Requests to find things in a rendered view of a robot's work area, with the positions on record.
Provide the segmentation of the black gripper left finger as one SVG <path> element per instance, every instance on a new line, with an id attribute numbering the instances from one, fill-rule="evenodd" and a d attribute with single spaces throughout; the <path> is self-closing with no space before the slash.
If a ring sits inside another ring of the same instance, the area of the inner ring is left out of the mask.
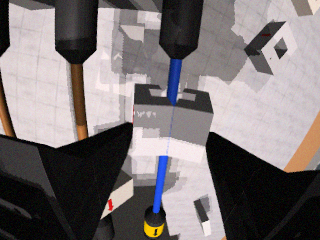
<path id="1" fill-rule="evenodd" d="M 41 189 L 69 240 L 93 240 L 133 137 L 133 123 L 52 148 L 0 133 L 0 173 Z"/>

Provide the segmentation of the grey square block with square hole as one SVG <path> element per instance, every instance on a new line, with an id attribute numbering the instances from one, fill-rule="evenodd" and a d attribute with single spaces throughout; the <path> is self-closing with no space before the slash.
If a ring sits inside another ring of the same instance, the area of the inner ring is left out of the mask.
<path id="1" fill-rule="evenodd" d="M 288 21 L 273 21 L 257 33 L 244 51 L 257 72 L 276 75 L 296 48 L 297 44 Z"/>

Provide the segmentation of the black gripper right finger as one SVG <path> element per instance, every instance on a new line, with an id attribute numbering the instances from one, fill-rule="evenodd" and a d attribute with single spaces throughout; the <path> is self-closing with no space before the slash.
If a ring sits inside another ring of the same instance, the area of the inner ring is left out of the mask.
<path id="1" fill-rule="evenodd" d="M 271 240 L 309 197 L 320 196 L 320 171 L 285 172 L 208 132 L 205 153 L 227 240 Z"/>

